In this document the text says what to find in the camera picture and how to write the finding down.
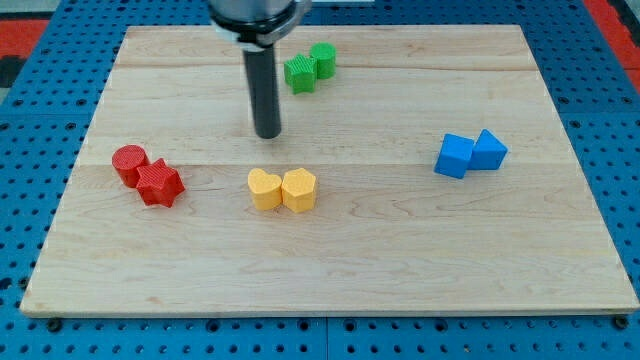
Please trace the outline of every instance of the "red cylinder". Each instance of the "red cylinder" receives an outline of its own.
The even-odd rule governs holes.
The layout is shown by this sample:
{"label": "red cylinder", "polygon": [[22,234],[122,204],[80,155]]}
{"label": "red cylinder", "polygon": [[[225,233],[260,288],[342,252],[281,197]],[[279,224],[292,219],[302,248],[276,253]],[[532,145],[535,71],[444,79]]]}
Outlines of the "red cylinder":
{"label": "red cylinder", "polygon": [[125,186],[135,188],[140,180],[138,167],[149,165],[149,158],[144,149],[138,145],[126,145],[116,150],[111,164],[120,175]]}

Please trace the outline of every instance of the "toy block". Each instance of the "toy block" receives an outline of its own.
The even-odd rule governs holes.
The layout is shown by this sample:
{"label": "toy block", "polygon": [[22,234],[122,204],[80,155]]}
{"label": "toy block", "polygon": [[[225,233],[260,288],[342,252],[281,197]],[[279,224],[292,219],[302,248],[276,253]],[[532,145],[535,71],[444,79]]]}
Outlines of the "toy block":
{"label": "toy block", "polygon": [[454,134],[445,134],[438,161],[433,171],[462,179],[467,172],[472,151],[473,140]]}
{"label": "toy block", "polygon": [[158,159],[151,165],[138,168],[140,180],[136,189],[145,205],[160,204],[173,206],[173,202],[184,191],[180,174],[168,167],[163,159]]}
{"label": "toy block", "polygon": [[507,151],[507,147],[498,138],[484,129],[473,146],[468,169],[498,170]]}
{"label": "toy block", "polygon": [[284,63],[284,81],[294,94],[314,92],[317,79],[317,61],[302,54]]}
{"label": "toy block", "polygon": [[287,171],[282,179],[282,202],[295,213],[311,210],[316,204],[315,175],[300,168]]}
{"label": "toy block", "polygon": [[251,200],[258,210],[271,210],[282,204],[282,179],[262,169],[252,169],[247,179]]}
{"label": "toy block", "polygon": [[138,167],[149,165],[149,158],[144,149],[138,145],[126,145],[116,150],[111,157],[111,164],[118,172],[125,186],[135,188],[140,175]]}
{"label": "toy block", "polygon": [[336,48],[330,43],[316,43],[309,56],[318,61],[318,79],[329,79],[336,73]]}

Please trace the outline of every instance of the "blue pegboard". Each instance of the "blue pegboard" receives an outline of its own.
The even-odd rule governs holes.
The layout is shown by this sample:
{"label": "blue pegboard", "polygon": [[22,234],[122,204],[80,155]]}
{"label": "blue pegboard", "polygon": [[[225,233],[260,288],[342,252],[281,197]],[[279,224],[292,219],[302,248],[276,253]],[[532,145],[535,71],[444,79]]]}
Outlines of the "blue pegboard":
{"label": "blue pegboard", "polygon": [[[209,23],[205,0],[63,0],[0,106],[0,358],[629,358],[637,315],[32,320],[22,287],[128,25]],[[378,0],[305,24],[520,24],[640,289],[640,100],[577,0]]]}

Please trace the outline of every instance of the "red star-shaped block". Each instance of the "red star-shaped block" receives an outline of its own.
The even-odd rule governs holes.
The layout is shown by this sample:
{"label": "red star-shaped block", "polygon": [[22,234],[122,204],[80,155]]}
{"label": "red star-shaped block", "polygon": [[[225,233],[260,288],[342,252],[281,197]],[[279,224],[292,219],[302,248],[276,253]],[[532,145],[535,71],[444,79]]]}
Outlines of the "red star-shaped block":
{"label": "red star-shaped block", "polygon": [[151,165],[138,167],[140,180],[136,189],[145,205],[160,204],[173,206],[176,196],[184,191],[180,175],[175,169],[168,167],[163,159]]}

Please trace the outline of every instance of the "yellow block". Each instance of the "yellow block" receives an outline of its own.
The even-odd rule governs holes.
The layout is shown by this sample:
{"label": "yellow block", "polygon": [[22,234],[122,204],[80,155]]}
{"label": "yellow block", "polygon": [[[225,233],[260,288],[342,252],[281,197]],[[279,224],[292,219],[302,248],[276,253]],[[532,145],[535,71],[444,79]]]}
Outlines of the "yellow block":
{"label": "yellow block", "polygon": [[313,209],[316,204],[316,177],[300,168],[284,173],[282,200],[291,211],[299,213]]}
{"label": "yellow block", "polygon": [[258,210],[270,210],[282,203],[282,179],[278,175],[267,174],[262,169],[252,169],[247,182],[251,200]]}

